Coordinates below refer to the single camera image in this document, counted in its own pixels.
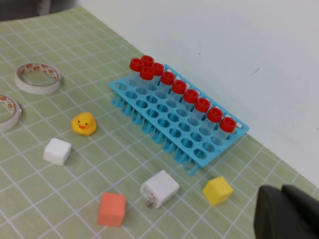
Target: clear test tube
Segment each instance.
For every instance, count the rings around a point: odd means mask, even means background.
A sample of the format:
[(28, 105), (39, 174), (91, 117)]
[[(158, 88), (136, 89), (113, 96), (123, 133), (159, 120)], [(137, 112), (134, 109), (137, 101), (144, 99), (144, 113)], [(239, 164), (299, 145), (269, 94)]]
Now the clear test tube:
[(143, 61), (145, 66), (152, 66), (152, 64), (154, 63), (153, 57), (147, 55), (142, 56), (141, 60)]
[(187, 84), (184, 81), (181, 81), (181, 80), (174, 81), (171, 87), (171, 92), (168, 95), (166, 104), (172, 108), (177, 107), (180, 100), (183, 97), (183, 94), (186, 88), (187, 88)]
[(199, 131), (203, 135), (211, 135), (222, 117), (223, 111), (216, 107), (210, 108), (210, 110), (207, 112), (207, 118), (204, 120), (202, 126), (199, 128)]
[(193, 126), (200, 125), (202, 123), (201, 119), (208, 111), (209, 107), (210, 101), (208, 99), (198, 98), (194, 110), (189, 114), (188, 122)]
[(164, 72), (164, 66), (161, 63), (154, 62), (152, 64), (152, 67), (154, 69), (154, 79), (153, 79), (154, 83), (153, 84), (157, 87), (160, 83), (161, 75)]
[(143, 66), (140, 72), (140, 82), (136, 91), (142, 95), (146, 95), (149, 92), (153, 77), (154, 69), (150, 66)]
[(166, 99), (174, 80), (175, 75), (172, 72), (164, 71), (160, 78), (160, 83), (156, 92), (157, 97)]
[(219, 123), (219, 128), (212, 137), (211, 141), (216, 145), (222, 145), (228, 135), (234, 131), (236, 122), (231, 117), (224, 117)]
[(136, 86), (139, 82), (140, 72), (144, 63), (139, 58), (133, 58), (130, 62), (130, 76), (128, 77), (127, 83), (130, 86)]
[(186, 117), (190, 114), (195, 102), (198, 99), (198, 92), (193, 89), (188, 89), (183, 95), (183, 100), (180, 103), (177, 113), (180, 116)]

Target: white wall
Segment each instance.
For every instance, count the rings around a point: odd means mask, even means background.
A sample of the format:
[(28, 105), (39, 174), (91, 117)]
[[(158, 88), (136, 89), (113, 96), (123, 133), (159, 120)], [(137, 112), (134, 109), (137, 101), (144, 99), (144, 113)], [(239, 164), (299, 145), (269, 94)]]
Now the white wall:
[(248, 124), (253, 137), (319, 186), (318, 0), (81, 4), (205, 89)]

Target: charger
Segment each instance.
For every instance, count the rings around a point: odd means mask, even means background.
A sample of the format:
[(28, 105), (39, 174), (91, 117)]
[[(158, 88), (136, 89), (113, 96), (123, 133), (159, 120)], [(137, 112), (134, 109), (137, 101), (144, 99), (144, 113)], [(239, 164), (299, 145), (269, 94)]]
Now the charger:
[(148, 206), (159, 208), (179, 189), (179, 184), (164, 170), (158, 172), (141, 186), (141, 193), (148, 200)]

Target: black object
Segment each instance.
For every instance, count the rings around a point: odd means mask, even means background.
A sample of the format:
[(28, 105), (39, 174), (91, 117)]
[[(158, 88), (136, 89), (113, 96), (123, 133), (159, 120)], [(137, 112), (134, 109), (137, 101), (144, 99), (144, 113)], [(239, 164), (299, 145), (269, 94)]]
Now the black object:
[(319, 239), (319, 202), (291, 185), (261, 186), (254, 230), (256, 239)]

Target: orange cube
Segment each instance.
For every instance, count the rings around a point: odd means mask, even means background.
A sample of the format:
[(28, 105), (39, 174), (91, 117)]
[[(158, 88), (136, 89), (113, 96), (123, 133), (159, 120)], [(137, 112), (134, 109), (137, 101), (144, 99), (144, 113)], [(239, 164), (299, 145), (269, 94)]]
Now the orange cube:
[(114, 193), (103, 193), (98, 224), (101, 226), (119, 227), (125, 215), (125, 196)]

